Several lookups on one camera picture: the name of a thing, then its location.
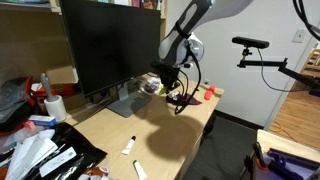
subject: plastic bag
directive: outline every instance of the plastic bag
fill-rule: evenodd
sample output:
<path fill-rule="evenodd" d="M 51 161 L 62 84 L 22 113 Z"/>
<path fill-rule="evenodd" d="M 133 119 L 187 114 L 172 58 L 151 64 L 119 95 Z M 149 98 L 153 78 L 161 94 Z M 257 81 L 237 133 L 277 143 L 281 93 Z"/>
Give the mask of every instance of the plastic bag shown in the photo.
<path fill-rule="evenodd" d="M 49 155 L 48 158 L 37 164 L 25 179 L 77 179 L 83 172 L 99 164 L 107 155 L 106 152 L 94 147 L 81 133 L 67 123 L 59 123 L 52 129 L 55 129 L 56 133 L 51 140 L 59 147 L 59 152 Z M 71 147 L 76 155 L 46 176 L 41 177 L 39 168 Z"/>

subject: black camera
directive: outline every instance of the black camera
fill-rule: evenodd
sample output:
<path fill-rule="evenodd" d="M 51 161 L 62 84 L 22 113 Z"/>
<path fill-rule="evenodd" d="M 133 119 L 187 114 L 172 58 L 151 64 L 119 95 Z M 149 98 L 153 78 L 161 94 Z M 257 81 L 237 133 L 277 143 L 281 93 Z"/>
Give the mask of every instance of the black camera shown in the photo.
<path fill-rule="evenodd" d="M 245 47 L 255 47 L 259 49 L 264 49 L 269 47 L 269 42 L 267 41 L 261 41 L 261 40 L 256 40 L 256 39 L 249 39 L 245 37 L 234 37 L 232 38 L 232 42 L 236 44 L 242 44 Z"/>

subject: computer monitor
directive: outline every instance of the computer monitor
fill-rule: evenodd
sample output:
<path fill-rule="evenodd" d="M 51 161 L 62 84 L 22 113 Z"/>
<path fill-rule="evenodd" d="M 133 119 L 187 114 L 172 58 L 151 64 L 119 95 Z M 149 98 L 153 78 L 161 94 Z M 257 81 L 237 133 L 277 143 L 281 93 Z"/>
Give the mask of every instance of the computer monitor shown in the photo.
<path fill-rule="evenodd" d="M 87 0 L 60 5 L 84 97 L 124 85 L 119 94 L 127 95 L 107 107 L 124 117 L 148 103 L 148 95 L 128 95 L 126 82 L 159 58 L 160 12 Z"/>

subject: monitor stand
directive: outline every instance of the monitor stand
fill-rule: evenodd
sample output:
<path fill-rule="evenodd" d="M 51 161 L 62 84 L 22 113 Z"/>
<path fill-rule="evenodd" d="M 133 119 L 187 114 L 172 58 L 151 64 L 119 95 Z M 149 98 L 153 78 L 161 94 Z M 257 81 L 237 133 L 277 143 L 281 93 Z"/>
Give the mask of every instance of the monitor stand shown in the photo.
<path fill-rule="evenodd" d="M 151 101 L 151 96 L 137 91 L 128 94 L 127 83 L 117 86 L 119 100 L 108 105 L 111 111 L 128 118 Z"/>

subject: wall outlet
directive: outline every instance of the wall outlet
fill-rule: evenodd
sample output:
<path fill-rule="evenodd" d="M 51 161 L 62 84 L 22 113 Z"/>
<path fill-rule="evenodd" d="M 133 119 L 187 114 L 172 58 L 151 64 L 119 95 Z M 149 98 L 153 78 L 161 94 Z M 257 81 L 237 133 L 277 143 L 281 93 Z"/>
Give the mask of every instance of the wall outlet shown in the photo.
<path fill-rule="evenodd" d="M 209 79 L 205 79 L 205 80 L 204 80 L 204 84 L 207 84 L 207 85 L 208 85 L 209 83 L 210 83 L 210 80 L 209 80 Z"/>
<path fill-rule="evenodd" d="M 296 34 L 293 37 L 292 42 L 302 43 L 305 35 L 306 35 L 306 30 L 305 29 L 298 29 Z"/>

